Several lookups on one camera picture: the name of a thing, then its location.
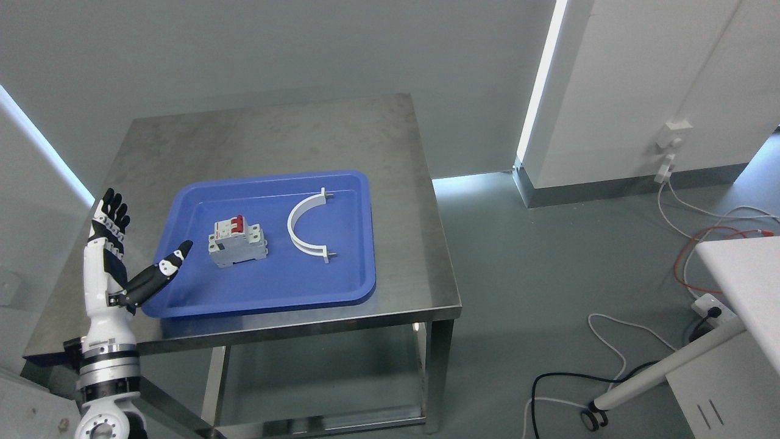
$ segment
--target white wall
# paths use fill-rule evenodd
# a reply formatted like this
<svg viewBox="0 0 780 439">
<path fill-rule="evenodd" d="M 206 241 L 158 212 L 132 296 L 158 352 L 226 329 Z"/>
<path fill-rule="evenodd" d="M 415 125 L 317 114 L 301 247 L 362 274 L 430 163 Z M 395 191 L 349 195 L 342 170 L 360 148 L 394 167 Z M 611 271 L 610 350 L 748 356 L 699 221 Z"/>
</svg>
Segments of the white wall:
<svg viewBox="0 0 780 439">
<path fill-rule="evenodd" d="M 507 170 L 553 5 L 7 1 L 0 84 L 95 194 L 133 118 L 396 92 L 434 177 Z"/>
<path fill-rule="evenodd" d="M 0 367 L 14 373 L 88 208 L 0 105 L 0 268 L 22 281 L 0 306 Z"/>
<path fill-rule="evenodd" d="M 749 162 L 780 123 L 777 2 L 569 7 L 522 160 L 535 187 L 655 174 L 669 120 L 693 124 L 677 170 Z"/>
</svg>

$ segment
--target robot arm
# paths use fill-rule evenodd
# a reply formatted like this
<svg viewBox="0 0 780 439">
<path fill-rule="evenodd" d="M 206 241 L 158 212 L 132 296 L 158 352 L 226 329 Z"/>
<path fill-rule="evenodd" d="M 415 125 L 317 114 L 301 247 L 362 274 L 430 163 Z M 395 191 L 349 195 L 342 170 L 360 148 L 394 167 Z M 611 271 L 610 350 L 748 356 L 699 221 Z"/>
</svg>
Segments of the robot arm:
<svg viewBox="0 0 780 439">
<path fill-rule="evenodd" d="M 179 272 L 192 241 L 184 241 L 159 263 L 131 280 L 123 262 L 130 222 L 122 196 L 108 189 L 97 204 L 84 247 L 84 303 L 90 318 L 85 337 L 64 345 L 83 398 L 75 438 L 145 439 L 145 420 L 133 405 L 140 384 L 136 338 L 129 322 Z"/>
</svg>

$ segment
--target wall socket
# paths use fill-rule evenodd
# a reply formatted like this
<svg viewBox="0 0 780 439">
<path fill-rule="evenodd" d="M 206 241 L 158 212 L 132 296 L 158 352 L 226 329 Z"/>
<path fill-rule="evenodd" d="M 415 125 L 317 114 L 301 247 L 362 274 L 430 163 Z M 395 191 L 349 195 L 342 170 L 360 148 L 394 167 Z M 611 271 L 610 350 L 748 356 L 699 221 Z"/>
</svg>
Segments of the wall socket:
<svg viewBox="0 0 780 439">
<path fill-rule="evenodd" d="M 669 152 L 670 149 L 678 150 L 685 143 L 692 129 L 693 126 L 687 120 L 667 122 L 655 136 L 655 144 L 663 152 Z"/>
</svg>

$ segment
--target table leg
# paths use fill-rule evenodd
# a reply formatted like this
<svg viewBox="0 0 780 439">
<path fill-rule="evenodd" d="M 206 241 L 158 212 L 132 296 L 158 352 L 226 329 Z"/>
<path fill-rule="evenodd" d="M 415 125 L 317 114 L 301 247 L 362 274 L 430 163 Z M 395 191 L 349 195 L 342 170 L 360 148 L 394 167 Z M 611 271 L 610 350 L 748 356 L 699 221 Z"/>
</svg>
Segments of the table leg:
<svg viewBox="0 0 780 439">
<path fill-rule="evenodd" d="M 745 325 L 739 317 L 729 320 L 706 333 L 702 338 L 683 346 L 677 352 L 631 377 L 625 383 L 594 399 L 590 403 L 591 411 L 614 409 L 631 398 L 644 393 L 651 387 L 662 383 L 666 380 L 667 373 L 710 351 L 712 348 L 731 340 L 744 330 Z"/>
<path fill-rule="evenodd" d="M 204 436 L 204 434 L 200 434 L 200 436 L 224 439 L 219 432 L 214 431 L 211 428 L 209 423 L 202 420 L 195 413 L 192 413 L 181 402 L 176 401 L 171 395 L 167 394 L 145 377 L 141 377 L 140 393 L 141 397 L 133 401 L 136 406 L 138 406 L 142 412 L 150 412 L 149 409 L 158 410 L 165 415 L 165 418 L 167 419 L 160 418 L 159 416 L 155 416 L 155 419 L 177 431 L 179 434 L 182 434 L 185 437 L 194 437 L 195 431 L 206 431 L 210 436 Z"/>
<path fill-rule="evenodd" d="M 206 392 L 200 417 L 211 425 L 218 425 L 222 416 L 222 396 L 225 393 L 225 378 L 228 374 L 230 346 L 211 349 L 211 363 L 208 367 Z"/>
<path fill-rule="evenodd" d="M 423 368 L 422 412 L 425 416 L 425 433 L 428 434 L 436 433 L 441 426 L 447 363 L 454 322 L 454 320 L 427 322 L 424 325 L 420 324 L 420 329 L 417 331 L 418 340 L 424 341 L 424 347 L 420 346 L 420 352 L 425 353 L 424 358 L 420 361 Z"/>
</svg>

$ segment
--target semicircular bracket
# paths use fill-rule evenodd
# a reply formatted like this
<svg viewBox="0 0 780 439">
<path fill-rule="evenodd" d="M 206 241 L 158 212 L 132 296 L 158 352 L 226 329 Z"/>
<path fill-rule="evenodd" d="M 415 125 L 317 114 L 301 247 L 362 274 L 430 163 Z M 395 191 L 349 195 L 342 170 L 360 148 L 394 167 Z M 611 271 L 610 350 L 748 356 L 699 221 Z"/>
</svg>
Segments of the semicircular bracket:
<svg viewBox="0 0 780 439">
<path fill-rule="evenodd" d="M 298 250 L 306 253 L 307 255 L 322 257 L 326 264 L 330 262 L 328 259 L 332 256 L 336 256 L 336 254 L 334 252 L 329 252 L 327 245 L 309 244 L 308 242 L 305 242 L 304 240 L 297 237 L 295 235 L 295 225 L 298 222 L 298 219 L 304 213 L 308 212 L 314 207 L 325 204 L 325 200 L 332 196 L 333 194 L 325 192 L 325 188 L 321 187 L 319 194 L 312 195 L 309 198 L 302 200 L 294 208 L 292 208 L 292 211 L 290 211 L 290 214 L 287 217 L 287 233 L 289 233 L 292 243 L 298 248 Z"/>
</svg>

